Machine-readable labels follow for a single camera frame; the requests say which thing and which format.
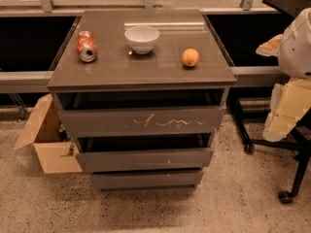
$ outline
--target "cardboard box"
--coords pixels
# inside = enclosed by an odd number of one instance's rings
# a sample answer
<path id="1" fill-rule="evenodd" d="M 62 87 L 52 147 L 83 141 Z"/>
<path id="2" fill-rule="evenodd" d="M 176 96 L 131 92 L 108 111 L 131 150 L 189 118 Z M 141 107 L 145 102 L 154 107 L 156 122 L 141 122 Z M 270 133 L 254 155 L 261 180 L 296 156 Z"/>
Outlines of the cardboard box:
<path id="1" fill-rule="evenodd" d="M 40 98 L 22 129 L 15 150 L 33 144 L 42 169 L 47 174 L 81 173 L 75 157 L 78 149 L 71 151 L 72 142 L 60 142 L 60 120 L 50 94 Z"/>

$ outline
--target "red soda can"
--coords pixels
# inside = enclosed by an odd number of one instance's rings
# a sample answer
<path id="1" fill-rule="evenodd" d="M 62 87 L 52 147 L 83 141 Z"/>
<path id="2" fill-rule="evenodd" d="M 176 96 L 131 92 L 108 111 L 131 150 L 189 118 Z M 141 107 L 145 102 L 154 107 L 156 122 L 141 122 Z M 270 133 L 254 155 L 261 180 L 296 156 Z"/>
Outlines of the red soda can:
<path id="1" fill-rule="evenodd" d="M 84 62 L 91 62 L 97 55 L 94 36 L 89 31 L 81 31 L 77 38 L 77 52 Z"/>

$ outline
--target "chair leg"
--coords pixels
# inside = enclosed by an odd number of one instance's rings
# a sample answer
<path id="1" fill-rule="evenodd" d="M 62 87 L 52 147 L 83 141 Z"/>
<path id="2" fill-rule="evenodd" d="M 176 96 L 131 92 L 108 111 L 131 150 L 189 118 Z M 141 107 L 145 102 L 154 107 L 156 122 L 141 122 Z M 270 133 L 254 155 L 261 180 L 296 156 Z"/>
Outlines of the chair leg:
<path id="1" fill-rule="evenodd" d="M 310 159 L 310 149 L 311 149 L 311 140 L 308 141 L 308 144 L 301 150 L 299 164 L 297 171 L 294 177 L 294 184 L 292 191 L 281 191 L 279 193 L 279 199 L 282 204 L 291 204 L 294 198 L 297 196 L 300 190 L 300 186 L 307 169 L 309 159 Z"/>
<path id="2" fill-rule="evenodd" d="M 230 92 L 230 94 L 227 98 L 227 103 L 228 103 L 229 107 L 231 108 L 233 118 L 234 118 L 234 120 L 235 120 L 241 134 L 242 134 L 244 151 L 246 153 L 254 153 L 255 147 L 254 147 L 252 140 L 251 140 L 249 134 L 247 133 L 246 128 L 244 126 L 244 123 L 242 121 L 243 109 L 242 109 L 242 106 L 239 102 L 238 97 L 233 92 Z"/>
<path id="3" fill-rule="evenodd" d="M 9 93 L 12 101 L 16 104 L 19 112 L 18 121 L 24 120 L 28 114 L 28 110 L 17 93 Z"/>
<path id="4" fill-rule="evenodd" d="M 300 143 L 302 146 L 305 146 L 308 144 L 308 140 L 305 139 L 305 137 L 296 129 L 294 128 L 292 131 L 291 131 L 291 135 L 294 137 L 294 139 Z M 296 161 L 299 161 L 300 158 L 303 158 L 302 154 L 301 154 L 301 150 L 298 151 L 298 154 L 294 157 L 294 159 Z"/>

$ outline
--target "drawer cabinet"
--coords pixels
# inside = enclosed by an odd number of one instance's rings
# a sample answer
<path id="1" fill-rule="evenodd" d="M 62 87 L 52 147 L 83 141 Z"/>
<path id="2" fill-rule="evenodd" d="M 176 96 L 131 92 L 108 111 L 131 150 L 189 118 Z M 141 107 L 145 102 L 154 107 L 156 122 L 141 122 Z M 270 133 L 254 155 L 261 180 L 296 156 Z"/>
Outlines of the drawer cabinet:
<path id="1" fill-rule="evenodd" d="M 128 54 L 133 20 L 160 32 L 148 54 Z M 93 62 L 76 53 L 78 29 L 94 34 Z M 200 54 L 193 68 L 182 63 L 188 48 Z M 96 188 L 196 188 L 234 82 L 199 11 L 127 10 L 85 12 L 48 88 Z"/>

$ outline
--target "white bowl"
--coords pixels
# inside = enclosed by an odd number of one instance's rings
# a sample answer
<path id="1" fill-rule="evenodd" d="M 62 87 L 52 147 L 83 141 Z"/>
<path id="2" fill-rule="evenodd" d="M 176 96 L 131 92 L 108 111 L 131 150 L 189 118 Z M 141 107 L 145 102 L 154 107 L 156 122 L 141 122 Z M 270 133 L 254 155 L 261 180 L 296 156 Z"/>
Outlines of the white bowl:
<path id="1" fill-rule="evenodd" d="M 145 54 L 155 47 L 159 32 L 151 26 L 135 26 L 127 29 L 124 35 L 134 51 Z"/>

